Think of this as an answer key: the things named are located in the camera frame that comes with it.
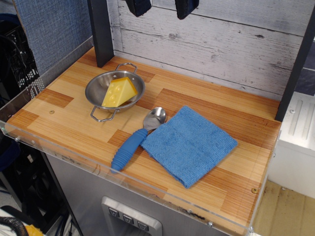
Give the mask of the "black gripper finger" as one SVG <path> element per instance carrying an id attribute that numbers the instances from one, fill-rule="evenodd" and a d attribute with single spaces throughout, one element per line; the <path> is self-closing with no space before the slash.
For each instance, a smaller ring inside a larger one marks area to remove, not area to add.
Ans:
<path id="1" fill-rule="evenodd" d="M 175 0 L 175 5 L 177 17 L 182 20 L 199 6 L 199 0 Z"/>
<path id="2" fill-rule="evenodd" d="M 144 15 L 152 7 L 150 0 L 125 0 L 125 2 L 130 12 L 136 17 Z"/>

